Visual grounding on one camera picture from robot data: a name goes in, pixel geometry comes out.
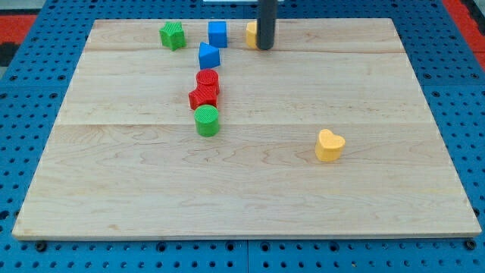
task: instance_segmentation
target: wooden board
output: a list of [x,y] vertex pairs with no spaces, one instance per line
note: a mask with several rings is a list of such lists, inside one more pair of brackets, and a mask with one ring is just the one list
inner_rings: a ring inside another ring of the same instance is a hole
[[[97,20],[14,227],[21,240],[470,237],[481,232],[391,20],[229,20],[221,131],[196,134],[206,20]],[[316,159],[318,131],[346,138]]]

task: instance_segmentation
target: blue block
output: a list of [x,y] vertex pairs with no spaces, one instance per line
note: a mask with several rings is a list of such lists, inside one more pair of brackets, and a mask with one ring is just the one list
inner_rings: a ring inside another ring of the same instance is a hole
[[199,46],[199,64],[201,70],[221,65],[219,49],[201,42]]
[[218,48],[227,47],[227,28],[225,21],[209,22],[209,44]]

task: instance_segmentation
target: yellow heart-shaped block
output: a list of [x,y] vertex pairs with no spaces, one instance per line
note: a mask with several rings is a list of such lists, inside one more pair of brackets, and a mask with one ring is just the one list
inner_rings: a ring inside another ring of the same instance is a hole
[[332,162],[342,155],[345,145],[346,140],[343,137],[333,134],[331,130],[323,129],[318,134],[315,155],[320,161]]

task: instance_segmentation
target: wooden plank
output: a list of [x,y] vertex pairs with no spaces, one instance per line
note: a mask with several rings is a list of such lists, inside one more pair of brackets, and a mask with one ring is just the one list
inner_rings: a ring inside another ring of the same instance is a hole
[[[196,134],[206,20],[98,20],[13,234],[21,240],[368,239],[481,232],[388,19],[279,20],[247,49],[229,20],[221,131]],[[346,138],[314,155],[318,131]]]

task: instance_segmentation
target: plastic block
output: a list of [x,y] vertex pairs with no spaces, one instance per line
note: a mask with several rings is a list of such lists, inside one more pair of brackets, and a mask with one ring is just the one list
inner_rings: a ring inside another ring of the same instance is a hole
[[258,49],[256,45],[256,28],[256,21],[249,22],[246,26],[246,45],[252,49]]
[[217,94],[214,86],[197,86],[189,93],[190,108],[196,110],[201,105],[217,107]]
[[201,105],[194,112],[197,133],[212,137],[219,131],[219,111],[212,105]]
[[199,64],[201,70],[221,65],[219,49],[205,42],[201,42],[199,46]]
[[213,21],[208,25],[209,44],[218,48],[227,47],[227,26],[225,21]]
[[320,161],[331,162],[337,160],[343,151],[346,140],[332,133],[331,130],[323,129],[318,134],[315,154]]
[[160,39],[163,46],[169,47],[172,51],[186,46],[185,34],[181,22],[167,22],[160,29]]
[[215,88],[216,95],[219,95],[221,89],[219,88],[219,75],[215,70],[203,69],[196,75],[197,86],[210,86]]

